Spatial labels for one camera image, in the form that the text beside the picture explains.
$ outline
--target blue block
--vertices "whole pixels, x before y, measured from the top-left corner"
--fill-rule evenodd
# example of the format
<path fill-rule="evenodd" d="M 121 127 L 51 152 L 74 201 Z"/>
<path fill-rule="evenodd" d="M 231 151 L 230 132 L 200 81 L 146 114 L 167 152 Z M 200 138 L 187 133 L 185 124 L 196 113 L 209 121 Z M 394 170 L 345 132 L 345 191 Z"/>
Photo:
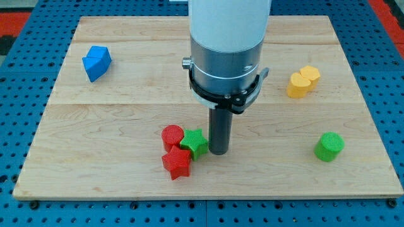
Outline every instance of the blue block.
<path fill-rule="evenodd" d="M 107 47 L 92 46 L 83 58 L 84 68 L 91 82 L 96 81 L 105 72 L 112 59 Z"/>

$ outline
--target wooden table surface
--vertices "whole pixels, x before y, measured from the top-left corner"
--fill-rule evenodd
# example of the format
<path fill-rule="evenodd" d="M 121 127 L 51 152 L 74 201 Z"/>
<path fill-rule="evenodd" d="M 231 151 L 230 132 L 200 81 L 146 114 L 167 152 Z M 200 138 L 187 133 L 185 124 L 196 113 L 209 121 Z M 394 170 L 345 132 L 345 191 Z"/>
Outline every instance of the wooden table surface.
<path fill-rule="evenodd" d="M 112 64 L 90 83 L 81 58 L 109 48 Z M 345 199 L 398 197 L 403 189 L 327 16 L 272 16 L 260 66 L 261 94 L 234 116 L 230 151 L 192 162 L 171 181 L 160 133 L 202 128 L 208 110 L 191 95 L 181 59 L 190 55 L 186 17 L 82 17 L 14 196 L 20 200 Z M 317 88 L 286 95 L 305 65 Z M 325 163 L 322 133 L 345 139 Z"/>

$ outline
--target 3d printed block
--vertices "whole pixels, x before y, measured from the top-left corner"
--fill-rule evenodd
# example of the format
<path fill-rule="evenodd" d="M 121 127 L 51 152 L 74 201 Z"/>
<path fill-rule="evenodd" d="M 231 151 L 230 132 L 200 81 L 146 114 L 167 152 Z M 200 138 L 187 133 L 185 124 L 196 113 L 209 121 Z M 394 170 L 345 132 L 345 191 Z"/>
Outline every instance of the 3d printed block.
<path fill-rule="evenodd" d="M 112 59 L 107 47 L 92 46 L 83 57 L 83 65 L 88 78 L 94 82 L 107 72 Z"/>
<path fill-rule="evenodd" d="M 286 89 L 287 94 L 291 98 L 303 98 L 309 91 L 310 84 L 310 80 L 303 78 L 300 73 L 293 73 Z"/>
<path fill-rule="evenodd" d="M 312 66 L 304 66 L 303 68 L 301 68 L 300 75 L 302 75 L 303 78 L 306 78 L 311 82 L 309 86 L 309 91 L 312 91 L 316 88 L 317 83 L 321 77 L 318 68 Z"/>
<path fill-rule="evenodd" d="M 184 139 L 180 142 L 181 149 L 191 150 L 193 161 L 198 160 L 201 154 L 208 152 L 208 140 L 202 135 L 202 129 L 184 130 Z"/>
<path fill-rule="evenodd" d="M 163 145 L 166 152 L 170 152 L 173 146 L 179 147 L 184 138 L 184 131 L 178 125 L 169 125 L 162 131 Z"/>
<path fill-rule="evenodd" d="M 188 177 L 191 164 L 191 152 L 173 146 L 171 151 L 162 156 L 163 166 L 171 174 L 171 180 L 180 176 Z"/>
<path fill-rule="evenodd" d="M 314 148 L 314 154 L 323 161 L 333 161 L 344 148 L 345 143 L 335 132 L 324 133 Z"/>

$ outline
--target red block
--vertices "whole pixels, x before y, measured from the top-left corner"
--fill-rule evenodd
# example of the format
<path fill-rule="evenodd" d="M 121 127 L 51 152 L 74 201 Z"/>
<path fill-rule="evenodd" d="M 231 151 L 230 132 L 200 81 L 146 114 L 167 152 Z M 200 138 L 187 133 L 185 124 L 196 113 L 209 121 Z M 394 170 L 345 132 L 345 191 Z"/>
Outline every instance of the red block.
<path fill-rule="evenodd" d="M 173 146 L 171 151 L 162 156 L 163 166 L 171 174 L 171 180 L 180 176 L 189 177 L 191 152 Z"/>
<path fill-rule="evenodd" d="M 179 143 L 184 138 L 184 131 L 178 125 L 169 125 L 162 131 L 163 145 L 166 152 L 170 152 L 175 145 L 179 147 Z"/>

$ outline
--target green star block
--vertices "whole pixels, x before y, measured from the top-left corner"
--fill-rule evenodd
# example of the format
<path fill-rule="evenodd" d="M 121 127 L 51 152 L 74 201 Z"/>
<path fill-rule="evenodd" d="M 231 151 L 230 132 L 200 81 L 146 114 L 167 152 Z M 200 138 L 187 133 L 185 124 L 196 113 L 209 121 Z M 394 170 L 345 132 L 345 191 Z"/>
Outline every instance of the green star block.
<path fill-rule="evenodd" d="M 201 154 L 208 152 L 208 140 L 202 135 L 202 129 L 184 130 L 184 139 L 179 143 L 181 149 L 188 149 L 191 151 L 191 158 L 193 161 L 198 160 Z"/>

